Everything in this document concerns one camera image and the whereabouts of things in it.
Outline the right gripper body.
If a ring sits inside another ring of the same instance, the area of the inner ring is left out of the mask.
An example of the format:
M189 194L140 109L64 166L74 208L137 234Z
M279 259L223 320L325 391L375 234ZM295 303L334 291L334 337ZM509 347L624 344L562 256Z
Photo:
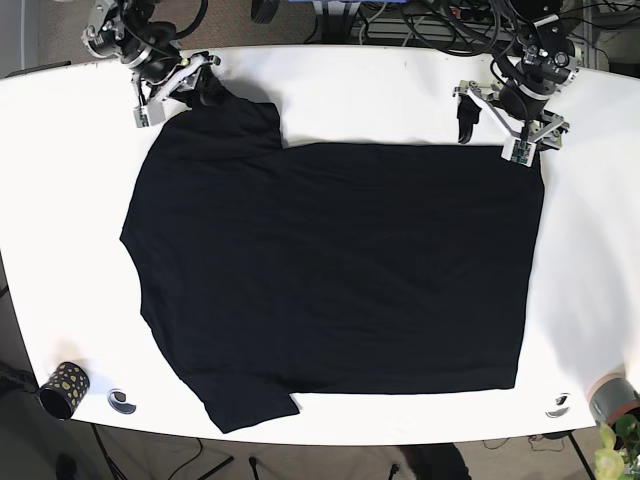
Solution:
M208 3L200 3L194 20L181 31L171 22L153 21L155 5L154 1L97 0L82 42L94 57L116 57L130 70L136 106L158 102L164 107L168 99L187 106L199 71L212 72L220 64L217 56L206 51L185 57L179 45L199 27Z

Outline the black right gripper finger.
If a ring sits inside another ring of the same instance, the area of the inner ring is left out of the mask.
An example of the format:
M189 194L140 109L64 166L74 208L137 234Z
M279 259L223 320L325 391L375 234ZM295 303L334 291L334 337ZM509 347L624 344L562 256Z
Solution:
M136 106L133 115L137 128L152 127L166 121L164 107L158 102Z
M210 69L201 69L195 88L190 92L187 106L190 108L221 105L228 96L228 90Z

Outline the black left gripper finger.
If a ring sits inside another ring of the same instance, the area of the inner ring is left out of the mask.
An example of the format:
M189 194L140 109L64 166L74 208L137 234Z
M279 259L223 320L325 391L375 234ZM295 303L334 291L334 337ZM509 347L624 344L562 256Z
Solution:
M536 144L525 141L519 137L510 136L507 138L501 157L512 163L531 167L536 153Z
M474 126L479 123L481 108L470 97L459 97L457 105L458 143L468 144Z

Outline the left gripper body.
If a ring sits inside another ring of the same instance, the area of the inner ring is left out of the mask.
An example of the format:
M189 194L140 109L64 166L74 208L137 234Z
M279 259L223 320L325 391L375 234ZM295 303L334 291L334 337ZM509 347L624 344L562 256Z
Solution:
M487 35L452 17L457 30L476 40L491 54L491 68L498 68L497 83L491 87L463 81L454 95L470 97L481 109L487 107L503 123L507 116L522 123L513 137L534 142L541 150L558 150L569 131L564 118L546 109L550 98L571 84L580 69L574 43L558 14L496 14L495 33ZM507 30L510 40L499 47L498 31Z

